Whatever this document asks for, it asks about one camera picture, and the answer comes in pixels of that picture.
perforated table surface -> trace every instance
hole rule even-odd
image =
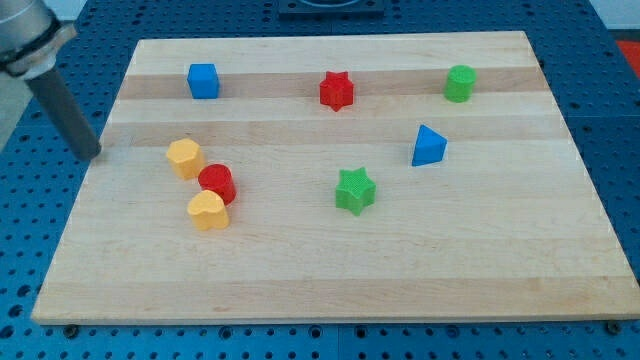
[[[100,131],[141,38],[524,30],[638,276],[640,84],[588,1],[387,0],[382,18],[282,21],[277,7],[90,0],[58,66]],[[29,315],[87,165],[31,102],[0,154],[2,359],[640,358],[640,321],[40,327]]]

wood grain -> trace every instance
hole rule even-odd
[[[222,98],[188,98],[192,62],[216,63]],[[477,91],[449,103],[438,89],[465,62]],[[338,113],[315,95],[328,69],[356,83]],[[421,123],[449,145],[443,162],[413,168]],[[191,225],[199,187],[164,158],[185,136],[233,171],[225,230]],[[32,314],[43,324],[640,315],[521,32],[142,41],[102,140]],[[378,193],[354,217],[334,190],[339,169],[360,166]]]

yellow heart block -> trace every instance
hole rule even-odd
[[[205,166],[200,145],[189,138],[172,142],[167,150],[167,159],[173,172],[183,180],[197,177]]]
[[[187,212],[198,230],[224,229],[229,226],[229,215],[220,195],[204,190],[189,202]]]

toy block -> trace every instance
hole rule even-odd
[[[197,177],[205,165],[200,145],[189,138],[172,142],[166,156],[173,172],[183,180]]]
[[[367,176],[367,170],[340,170],[340,182],[336,187],[336,207],[350,210],[360,216],[362,209],[376,199],[376,184]]]
[[[217,99],[220,89],[218,73],[213,64],[191,64],[187,76],[194,99]]]
[[[467,65],[456,65],[449,70],[444,97],[461,103],[469,100],[476,83],[476,71]]]
[[[229,215],[220,195],[204,190],[194,196],[187,206],[187,213],[198,230],[224,229],[229,226]]]
[[[333,111],[352,105],[353,88],[348,72],[327,71],[326,78],[320,83],[320,103],[329,105]]]
[[[225,205],[236,198],[231,170],[222,164],[213,164],[204,168],[198,175],[198,183],[202,190],[210,190],[220,195]]]
[[[411,166],[420,166],[442,161],[447,147],[447,139],[437,132],[420,125],[416,146],[413,150]]]

green cylinder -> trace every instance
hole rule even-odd
[[[444,97],[452,102],[465,102],[471,97],[476,83],[476,71],[467,65],[456,65],[449,70]]]

